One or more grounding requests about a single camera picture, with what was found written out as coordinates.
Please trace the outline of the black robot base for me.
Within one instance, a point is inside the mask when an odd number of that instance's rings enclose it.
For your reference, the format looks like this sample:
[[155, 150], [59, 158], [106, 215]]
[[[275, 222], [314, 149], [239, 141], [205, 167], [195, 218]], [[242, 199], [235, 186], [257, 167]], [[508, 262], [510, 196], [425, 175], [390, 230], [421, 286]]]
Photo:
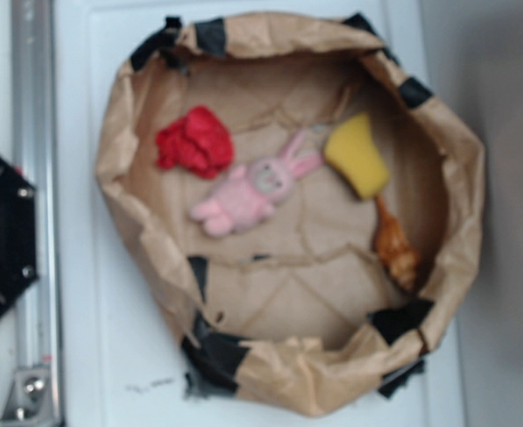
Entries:
[[0, 318], [37, 278], [35, 195], [0, 157]]

